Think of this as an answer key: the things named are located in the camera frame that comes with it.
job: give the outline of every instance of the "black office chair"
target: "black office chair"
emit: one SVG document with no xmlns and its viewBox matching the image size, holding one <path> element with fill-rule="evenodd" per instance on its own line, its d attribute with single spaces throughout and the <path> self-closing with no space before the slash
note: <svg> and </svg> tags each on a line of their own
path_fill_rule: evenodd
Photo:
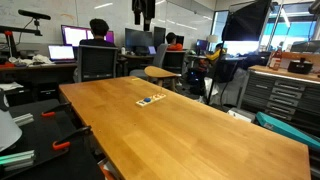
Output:
<svg viewBox="0 0 320 180">
<path fill-rule="evenodd" d="M 185 51 L 167 51 L 163 60 L 163 69 L 175 74 L 183 74 Z"/>
<path fill-rule="evenodd" d="M 167 51 L 167 48 L 168 48 L 167 44 L 161 44 L 158 47 L 157 54 L 155 55 L 151 66 L 155 66 L 155 67 L 159 67 L 159 68 L 163 67 L 163 59 L 164 59 L 165 53 Z M 139 78 L 145 79 L 145 80 L 148 78 L 148 76 L 146 75 L 146 73 L 144 72 L 143 69 L 132 70 L 130 72 L 130 76 L 136 76 L 136 77 L 139 77 Z"/>
<path fill-rule="evenodd" d="M 80 45 L 78 82 L 115 78 L 117 55 L 117 48 Z"/>
</svg>

